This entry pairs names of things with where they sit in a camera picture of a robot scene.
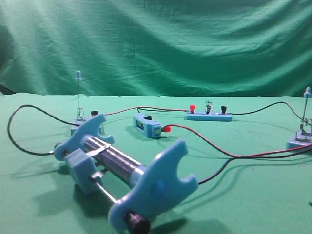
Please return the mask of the blue knife switch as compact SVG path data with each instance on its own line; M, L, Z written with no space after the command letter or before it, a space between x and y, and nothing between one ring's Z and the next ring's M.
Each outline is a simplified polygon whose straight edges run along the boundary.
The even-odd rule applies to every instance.
M71 127L71 135L75 133L75 131L78 129L80 125L82 125L87 120L90 120L91 118L95 117L98 114L97 110L92 110L91 115L89 117L85 117L84 109L81 107L81 101L80 101L80 83L82 82L82 73L80 70L76 71L76 80L78 82L78 108L77 108L77 115L74 120L74 125Z
M304 151L304 147L312 149L312 119L306 115L308 99L312 97L312 89L310 87L306 88L303 97L305 105L300 118L299 130L287 141L286 149L296 149L297 151Z

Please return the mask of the blue bulb holder base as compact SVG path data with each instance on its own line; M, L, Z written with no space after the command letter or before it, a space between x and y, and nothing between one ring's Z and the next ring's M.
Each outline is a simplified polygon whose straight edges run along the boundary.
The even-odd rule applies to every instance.
M195 109L195 105L190 105L190 110L186 113L184 119L193 121L232 121L232 115L226 112L226 106L221 106L221 112L217 112L216 110L211 110L209 113L206 113L205 111L197 112Z

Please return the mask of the small clear light bulb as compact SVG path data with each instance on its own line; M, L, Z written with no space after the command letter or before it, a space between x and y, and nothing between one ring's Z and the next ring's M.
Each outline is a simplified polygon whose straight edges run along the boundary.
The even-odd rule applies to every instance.
M205 112L209 114L212 110L212 102L210 100L206 101L205 103Z

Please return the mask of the blue battery holder box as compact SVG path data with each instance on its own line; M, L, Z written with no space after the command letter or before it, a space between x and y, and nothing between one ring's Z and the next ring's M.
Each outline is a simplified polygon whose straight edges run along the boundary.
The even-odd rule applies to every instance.
M142 113L134 114L133 126L136 130L148 138L155 139L161 137L161 123L156 120L152 120L151 116L146 116Z

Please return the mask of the blue sliding rheostat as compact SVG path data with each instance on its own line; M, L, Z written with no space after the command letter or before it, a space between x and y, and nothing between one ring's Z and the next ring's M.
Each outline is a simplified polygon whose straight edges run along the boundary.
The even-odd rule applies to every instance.
M178 164L188 151L186 143L175 142L145 166L116 149L113 136L101 135L99 128L105 120L105 115L99 114L85 121L66 142L55 146L54 156L66 163L86 195L105 192L103 172L96 163L124 181L130 191L120 199L112 199L109 222L118 231L147 234L151 219L172 209L198 188L194 175L184 179L177 175Z

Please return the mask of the green backdrop cloth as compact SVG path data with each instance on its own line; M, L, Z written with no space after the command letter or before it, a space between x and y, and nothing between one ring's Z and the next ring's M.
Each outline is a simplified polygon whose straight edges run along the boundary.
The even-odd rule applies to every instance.
M0 90L105 96L300 96L309 0L3 0Z

